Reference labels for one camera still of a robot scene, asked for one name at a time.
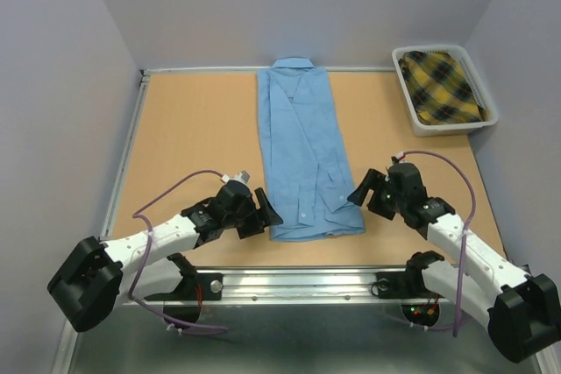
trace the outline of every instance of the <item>plaid cloth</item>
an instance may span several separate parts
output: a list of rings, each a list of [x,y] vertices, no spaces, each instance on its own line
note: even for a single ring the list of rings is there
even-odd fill
[[[462,67],[448,53],[408,52],[399,61],[421,123],[458,124],[485,120]]]

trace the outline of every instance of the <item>gray wall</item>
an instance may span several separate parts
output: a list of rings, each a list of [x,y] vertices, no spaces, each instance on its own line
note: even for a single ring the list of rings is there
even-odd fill
[[[0,372],[50,372],[46,284],[99,234],[138,84],[102,0],[0,0]]]
[[[389,66],[397,46],[464,44],[489,0],[104,0],[141,68]]]
[[[467,50],[501,113],[472,146],[506,250],[559,286],[561,0],[493,0]]]

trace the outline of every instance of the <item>folded shirt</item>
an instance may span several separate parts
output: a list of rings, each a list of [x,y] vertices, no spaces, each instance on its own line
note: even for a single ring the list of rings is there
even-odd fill
[[[259,143],[266,190],[284,223],[276,241],[364,232],[327,72],[307,59],[258,72]]]
[[[485,121],[462,67],[448,53],[407,52],[399,65],[421,123]]]

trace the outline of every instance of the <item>tan surface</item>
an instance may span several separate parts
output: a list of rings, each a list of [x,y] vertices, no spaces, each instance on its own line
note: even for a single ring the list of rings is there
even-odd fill
[[[478,211],[472,228],[502,253],[479,171],[466,136],[416,138],[410,128],[395,74],[334,73],[331,88],[339,128],[355,184],[368,168],[383,170],[390,156],[407,149],[429,149],[453,159],[472,181]],[[445,198],[466,217],[470,200],[463,181],[444,162],[410,159],[421,169],[429,194]],[[246,170],[250,187],[265,185],[257,130],[255,74],[167,74],[150,80],[132,149],[114,234],[145,228],[131,214],[188,173],[213,168],[234,174]],[[154,224],[214,195],[220,181],[203,175],[188,181],[148,209]],[[363,209],[366,233],[307,243],[276,243],[268,232],[239,241],[234,230],[187,253],[195,265],[402,265],[416,251],[435,250],[399,216],[393,222]]]

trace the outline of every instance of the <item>plastic basket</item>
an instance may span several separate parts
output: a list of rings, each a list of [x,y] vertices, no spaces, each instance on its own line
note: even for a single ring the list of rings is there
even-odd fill
[[[411,102],[411,95],[408,92],[407,85],[403,79],[403,74],[401,73],[399,60],[407,52],[418,51],[426,53],[434,52],[446,52],[454,60],[459,62],[459,65],[464,71],[465,78],[467,82],[472,87],[473,95],[475,96],[475,101],[477,104],[486,110],[486,121],[476,122],[476,123],[459,123],[459,124],[439,124],[439,125],[427,125],[421,123],[419,117],[415,113],[413,108],[413,103]],[[392,52],[392,57],[394,59],[395,70],[397,72],[397,77],[400,80],[401,89],[403,90],[403,96],[407,102],[409,108],[409,117],[411,123],[413,124],[413,132],[419,137],[425,136],[442,136],[442,135],[458,135],[463,133],[469,133],[475,131],[481,127],[492,126],[497,123],[499,118],[497,109],[494,106],[493,100],[489,95],[488,91],[485,89],[481,78],[479,77],[475,66],[473,65],[472,59],[467,54],[467,51],[461,46],[454,45],[433,45],[433,46],[409,46],[403,48],[396,48]]]

